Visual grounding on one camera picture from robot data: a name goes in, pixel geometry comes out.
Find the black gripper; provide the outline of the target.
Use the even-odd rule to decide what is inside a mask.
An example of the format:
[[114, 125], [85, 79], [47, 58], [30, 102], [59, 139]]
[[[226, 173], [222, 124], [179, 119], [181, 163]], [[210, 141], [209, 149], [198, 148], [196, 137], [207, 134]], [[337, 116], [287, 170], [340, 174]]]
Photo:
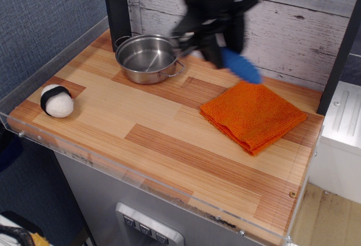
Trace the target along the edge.
[[223, 58], [216, 34], [222, 33], [226, 46], [241, 54], [244, 47], [244, 14], [257, 0], [184, 0], [186, 15], [173, 28], [171, 37], [199, 40], [206, 61], [222, 69]]

